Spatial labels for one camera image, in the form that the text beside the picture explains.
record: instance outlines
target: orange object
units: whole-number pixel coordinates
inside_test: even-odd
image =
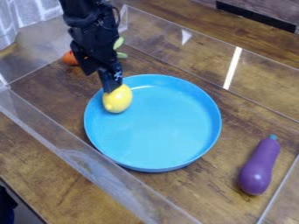
[[[73,53],[72,51],[68,51],[64,53],[64,55],[61,56],[61,61],[66,64],[66,65],[70,65],[70,66],[77,66],[78,65],[78,62],[73,56]]]

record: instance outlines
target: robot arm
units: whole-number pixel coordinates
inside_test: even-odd
[[[110,93],[122,84],[122,68],[113,49],[118,39],[117,8],[105,0],[60,0],[60,5],[81,70],[85,75],[97,71],[104,92]]]

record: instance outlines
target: purple eggplant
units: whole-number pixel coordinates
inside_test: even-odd
[[[278,152],[280,145],[276,136],[269,135],[258,142],[237,176],[238,187],[245,193],[258,195],[265,191],[270,182],[272,168]]]

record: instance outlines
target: lemon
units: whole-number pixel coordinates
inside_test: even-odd
[[[129,87],[122,84],[110,93],[102,94],[102,105],[105,110],[110,113],[122,112],[129,107],[132,98],[132,91]]]

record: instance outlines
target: blue plate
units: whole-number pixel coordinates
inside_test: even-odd
[[[220,135],[220,111],[206,93],[185,80],[158,74],[124,79],[133,100],[110,114],[92,97],[84,127],[89,141],[118,165],[140,172],[168,172],[193,162]]]

